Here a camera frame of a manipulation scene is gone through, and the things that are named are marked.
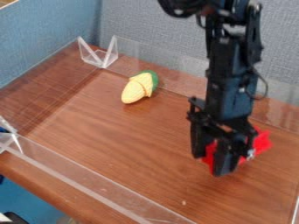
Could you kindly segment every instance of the gray wall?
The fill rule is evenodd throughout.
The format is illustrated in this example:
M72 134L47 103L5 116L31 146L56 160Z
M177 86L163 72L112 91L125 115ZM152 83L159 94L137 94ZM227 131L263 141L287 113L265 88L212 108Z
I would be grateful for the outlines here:
M0 10L0 87L79 35L99 38L100 0L21 0Z
M263 0L261 34L265 50L257 67L267 78L299 83L299 2ZM168 17L155 0L104 0L100 45L111 36L161 46L189 56L205 58L204 30L195 17Z

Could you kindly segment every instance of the wooden table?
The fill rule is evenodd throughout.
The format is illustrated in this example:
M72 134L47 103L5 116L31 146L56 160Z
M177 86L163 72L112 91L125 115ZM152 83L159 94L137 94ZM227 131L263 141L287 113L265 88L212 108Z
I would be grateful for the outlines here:
M123 56L116 66L129 60ZM140 63L169 86L180 78L180 73ZM1 90L0 114L21 135L192 221L291 223L299 108L273 99L257 103L253 117L287 130L252 121L271 130L272 149L233 174L213 178L191 155L187 98L157 89L151 99L124 105L125 84L125 77L84 64L71 45ZM204 80L196 78L187 89L199 85ZM8 152L0 155L0 173L83 223L135 223Z

